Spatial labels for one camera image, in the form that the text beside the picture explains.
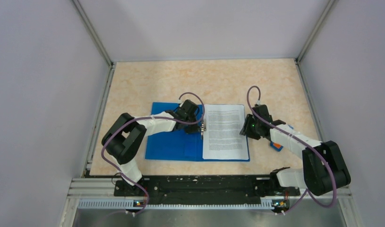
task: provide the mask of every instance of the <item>blue folder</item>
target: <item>blue folder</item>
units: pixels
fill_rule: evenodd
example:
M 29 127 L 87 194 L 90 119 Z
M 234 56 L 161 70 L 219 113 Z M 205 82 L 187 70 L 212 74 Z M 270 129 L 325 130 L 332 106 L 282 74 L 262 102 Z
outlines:
M 152 103 L 152 114 L 160 114 L 165 110 L 174 110 L 177 103 Z M 197 119 L 202 116 L 202 105 L 199 106 Z M 184 130 L 160 132 L 148 137 L 145 159 L 178 160 L 178 161 L 243 161 L 248 160 L 217 160 L 203 159 L 203 140 L 199 132 L 186 134 Z

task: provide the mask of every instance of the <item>zip tie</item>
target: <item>zip tie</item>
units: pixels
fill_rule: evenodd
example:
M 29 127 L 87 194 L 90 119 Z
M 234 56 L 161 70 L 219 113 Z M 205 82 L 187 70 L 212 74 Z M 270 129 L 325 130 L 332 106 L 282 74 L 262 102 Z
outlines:
M 153 114 L 151 115 L 151 118 L 152 118 L 152 121 L 150 122 L 151 128 L 149 128 L 149 130 L 146 131 L 146 134 L 148 135 L 151 135 L 151 133 L 156 129 L 155 117 Z
M 291 150 L 291 140 L 292 140 L 292 136 L 293 134 L 292 133 L 289 133 L 288 134 L 288 150 Z

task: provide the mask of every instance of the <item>beige table surface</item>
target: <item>beige table surface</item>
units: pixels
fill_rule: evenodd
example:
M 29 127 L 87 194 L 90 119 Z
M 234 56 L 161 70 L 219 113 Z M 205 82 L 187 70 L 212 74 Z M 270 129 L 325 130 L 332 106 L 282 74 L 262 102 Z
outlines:
M 103 135 L 120 114 L 149 115 L 152 102 L 177 102 L 186 91 L 199 95 L 205 104 L 244 104 L 246 113 L 250 113 L 246 92 L 251 85 L 261 88 L 261 103 L 267 104 L 274 120 L 281 119 L 317 138 L 293 59 L 120 62 L 111 83 L 90 174 L 116 173 L 100 153 Z M 193 96 L 185 98 L 199 103 Z M 252 91 L 251 103 L 256 99 L 257 92 Z M 248 146 L 250 162 L 145 160 L 144 138 L 137 163 L 144 175 L 267 174 L 284 166 L 302 167 L 299 158 L 286 149 L 273 150 L 266 139 L 248 139 Z

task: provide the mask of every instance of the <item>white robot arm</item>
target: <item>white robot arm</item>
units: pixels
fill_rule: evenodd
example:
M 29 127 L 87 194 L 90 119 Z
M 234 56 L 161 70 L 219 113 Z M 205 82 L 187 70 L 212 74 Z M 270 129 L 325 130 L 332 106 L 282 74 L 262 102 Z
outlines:
M 198 106 L 190 100 L 181 103 L 176 110 L 168 110 L 159 114 L 150 115 L 148 119 L 137 120 L 124 128 L 124 133 L 129 133 L 127 137 L 123 133 L 117 134 L 106 147 L 108 153 L 112 157 L 114 164 L 116 164 L 122 173 L 134 182 L 138 182 L 142 178 L 141 171 L 135 161 L 135 155 L 144 137 L 166 131 L 175 131 L 184 129 L 186 133 L 199 132 L 200 126 L 198 124 L 185 125 L 173 121 L 177 119 L 183 122 L 195 122 L 195 112 Z M 113 126 L 109 129 L 102 139 L 102 145 L 106 143 L 110 136 L 112 136 L 117 129 L 128 121 L 134 119 L 128 113 L 123 113 Z M 134 183 L 125 179 L 130 185 Z
M 255 105 L 253 110 L 258 116 L 265 119 L 271 125 L 277 126 L 277 128 L 285 131 L 287 134 L 270 127 L 251 114 L 247 115 L 240 134 L 256 140 L 266 138 L 289 149 L 303 161 L 303 169 L 283 168 L 275 170 L 278 186 L 307 188 L 315 195 L 322 195 L 332 190 L 330 175 L 321 160 L 307 146 L 293 139 L 293 136 L 313 147 L 328 162 L 337 188 L 348 185 L 351 182 L 351 176 L 340 149 L 335 142 L 322 142 L 311 139 L 295 131 L 281 120 L 273 121 L 266 105 Z

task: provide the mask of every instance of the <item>paper page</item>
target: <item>paper page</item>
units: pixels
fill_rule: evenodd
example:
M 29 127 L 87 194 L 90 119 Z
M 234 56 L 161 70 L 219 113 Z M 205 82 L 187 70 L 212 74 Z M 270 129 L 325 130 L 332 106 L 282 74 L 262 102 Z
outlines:
M 248 160 L 244 105 L 205 105 L 203 159 Z

